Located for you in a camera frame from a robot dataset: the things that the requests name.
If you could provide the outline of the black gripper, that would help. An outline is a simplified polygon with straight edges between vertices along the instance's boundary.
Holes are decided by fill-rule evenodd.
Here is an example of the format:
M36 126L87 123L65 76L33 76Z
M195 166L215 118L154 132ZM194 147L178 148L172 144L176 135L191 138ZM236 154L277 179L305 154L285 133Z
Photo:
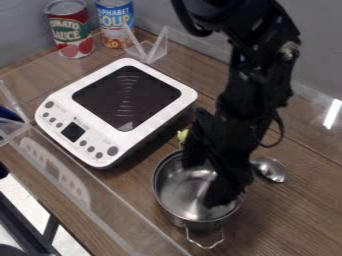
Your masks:
M291 96L287 79L259 80L236 74L218 96L215 113L196 110L182 166L188 169L210 162L216 172L203 197L206 208L230 204L252 184L250 155L271 122L281 122L278 109L287 106Z

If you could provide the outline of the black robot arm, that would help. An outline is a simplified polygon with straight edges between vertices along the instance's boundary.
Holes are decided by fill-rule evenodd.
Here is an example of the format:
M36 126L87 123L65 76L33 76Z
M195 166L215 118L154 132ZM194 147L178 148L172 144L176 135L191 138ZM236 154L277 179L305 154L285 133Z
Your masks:
M278 109L293 96L291 73L299 57L299 30L277 0L171 0L187 32L222 32L232 46L228 82L214 112L195 111L183 146L186 168L208 163L216 177L203 205L234 201L254 181L250 156L263 145Z

